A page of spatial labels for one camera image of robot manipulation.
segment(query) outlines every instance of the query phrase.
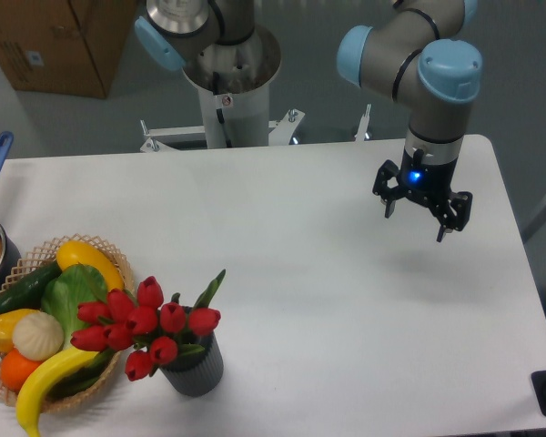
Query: red tulip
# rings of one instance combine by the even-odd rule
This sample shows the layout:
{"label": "red tulip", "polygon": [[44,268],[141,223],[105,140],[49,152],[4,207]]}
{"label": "red tulip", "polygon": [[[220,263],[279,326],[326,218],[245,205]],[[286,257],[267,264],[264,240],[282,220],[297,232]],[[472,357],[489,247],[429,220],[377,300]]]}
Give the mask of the red tulip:
{"label": "red tulip", "polygon": [[148,334],[157,326],[157,310],[152,307],[134,308],[127,317],[126,327],[133,335]]}
{"label": "red tulip", "polygon": [[111,318],[115,322],[121,322],[127,320],[127,316],[136,304],[124,291],[113,289],[107,293],[107,306],[111,311]]}
{"label": "red tulip", "polygon": [[164,293],[156,278],[150,276],[140,282],[139,287],[137,287],[137,302],[141,306],[152,307],[153,309],[159,308],[164,303]]}
{"label": "red tulip", "polygon": [[170,302],[160,310],[160,326],[166,332],[180,332],[186,325],[186,313],[177,303]]}
{"label": "red tulip", "polygon": [[145,378],[154,367],[149,354],[144,351],[135,351],[129,354],[126,361],[126,375],[130,381]]}
{"label": "red tulip", "polygon": [[198,308],[188,316],[188,327],[195,335],[203,337],[210,335],[218,325],[220,312],[211,308]]}
{"label": "red tulip", "polygon": [[71,336],[71,344],[81,351],[100,352],[107,349],[107,339],[103,326],[90,326],[84,330],[76,330]]}
{"label": "red tulip", "polygon": [[152,362],[160,366],[168,364],[176,359],[178,355],[178,345],[167,336],[158,337],[149,347],[149,356]]}
{"label": "red tulip", "polygon": [[111,311],[107,305],[103,302],[85,302],[79,303],[78,310],[76,312],[76,317],[89,323],[90,325],[101,325],[99,317],[111,318]]}
{"label": "red tulip", "polygon": [[134,344],[131,338],[131,330],[125,323],[114,323],[104,327],[104,335],[107,340],[107,346],[114,351],[123,351]]}

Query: cardboard box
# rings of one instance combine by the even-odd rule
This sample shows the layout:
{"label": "cardboard box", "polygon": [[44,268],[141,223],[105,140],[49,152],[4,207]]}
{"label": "cardboard box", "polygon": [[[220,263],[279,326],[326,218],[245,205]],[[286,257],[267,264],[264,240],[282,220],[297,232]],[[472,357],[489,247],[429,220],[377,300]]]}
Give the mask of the cardboard box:
{"label": "cardboard box", "polygon": [[0,0],[0,67],[14,89],[105,98],[137,0]]}

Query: banana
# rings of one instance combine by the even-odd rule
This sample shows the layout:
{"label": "banana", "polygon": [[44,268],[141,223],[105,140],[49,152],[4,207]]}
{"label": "banana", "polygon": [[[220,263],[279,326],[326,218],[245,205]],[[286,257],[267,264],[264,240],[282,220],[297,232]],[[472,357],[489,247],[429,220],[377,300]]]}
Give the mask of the banana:
{"label": "banana", "polygon": [[29,437],[40,437],[38,419],[46,394],[57,382],[86,366],[97,354],[71,346],[53,355],[31,373],[16,401],[16,418]]}

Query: dark gray vase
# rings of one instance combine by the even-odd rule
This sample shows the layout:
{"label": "dark gray vase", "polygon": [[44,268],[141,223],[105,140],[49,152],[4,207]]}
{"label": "dark gray vase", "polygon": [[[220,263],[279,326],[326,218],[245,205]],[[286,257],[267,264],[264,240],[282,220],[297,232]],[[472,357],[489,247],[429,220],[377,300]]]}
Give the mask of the dark gray vase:
{"label": "dark gray vase", "polygon": [[214,332],[202,337],[198,344],[205,348],[204,353],[160,367],[178,392],[191,397],[202,396],[214,389],[225,369]]}

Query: wicker basket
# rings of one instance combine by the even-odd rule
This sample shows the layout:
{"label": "wicker basket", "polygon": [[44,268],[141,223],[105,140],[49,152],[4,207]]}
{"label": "wicker basket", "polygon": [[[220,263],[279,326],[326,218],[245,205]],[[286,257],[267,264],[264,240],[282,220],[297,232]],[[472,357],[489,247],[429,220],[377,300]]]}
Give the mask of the wicker basket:
{"label": "wicker basket", "polygon": [[[94,246],[95,248],[101,250],[119,269],[121,276],[126,284],[126,289],[134,289],[134,278],[129,263],[127,262],[126,256],[123,255],[121,251],[116,248],[116,246],[99,237],[88,237],[86,235],[75,234],[73,237],[65,236],[61,239],[46,241],[43,246],[35,247],[31,252],[27,252],[26,257],[20,259],[17,266],[12,268],[11,274],[6,278],[6,281],[2,285],[0,293],[8,290],[8,288],[10,288],[12,284],[17,282],[20,278],[30,273],[37,267],[54,261],[58,248],[61,247],[63,243],[69,240],[84,241],[85,243],[88,243],[91,246]],[[112,360],[109,362],[108,366],[101,374],[99,380],[97,380],[97,382],[89,387],[87,390],[81,391],[74,396],[69,396],[59,401],[45,401],[42,411],[60,412],[62,410],[69,409],[71,407],[77,406],[89,396],[99,391],[99,389],[101,389],[101,387],[103,387],[103,385],[106,383],[106,380],[113,371],[113,369],[117,366],[120,354],[121,352],[118,352],[113,356]],[[2,361],[3,357],[4,354],[0,352],[0,362]],[[8,406],[14,407],[16,405],[16,393],[8,390],[1,380],[0,400]]]}

